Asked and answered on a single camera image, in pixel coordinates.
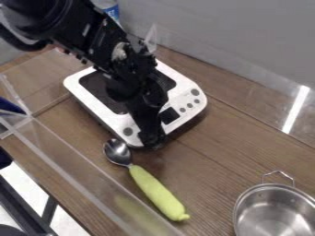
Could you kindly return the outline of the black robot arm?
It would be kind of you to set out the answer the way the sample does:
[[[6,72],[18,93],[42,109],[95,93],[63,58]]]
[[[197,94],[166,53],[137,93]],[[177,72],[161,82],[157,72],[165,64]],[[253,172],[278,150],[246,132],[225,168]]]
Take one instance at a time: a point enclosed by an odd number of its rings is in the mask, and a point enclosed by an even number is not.
[[[127,34],[91,0],[0,0],[0,39],[20,51],[48,45],[91,63],[110,97],[126,104],[147,148],[166,141],[159,112],[169,101],[158,62],[145,41]]]

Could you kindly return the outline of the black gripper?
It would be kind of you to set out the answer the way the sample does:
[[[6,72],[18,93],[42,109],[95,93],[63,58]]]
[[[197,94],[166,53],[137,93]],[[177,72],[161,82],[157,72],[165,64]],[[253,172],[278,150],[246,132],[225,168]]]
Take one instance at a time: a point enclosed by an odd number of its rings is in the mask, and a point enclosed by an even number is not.
[[[145,148],[158,149],[166,142],[159,112],[169,101],[166,76],[155,69],[141,82],[138,88],[129,88],[126,82],[110,80],[107,92],[110,97],[125,104],[137,125]]]

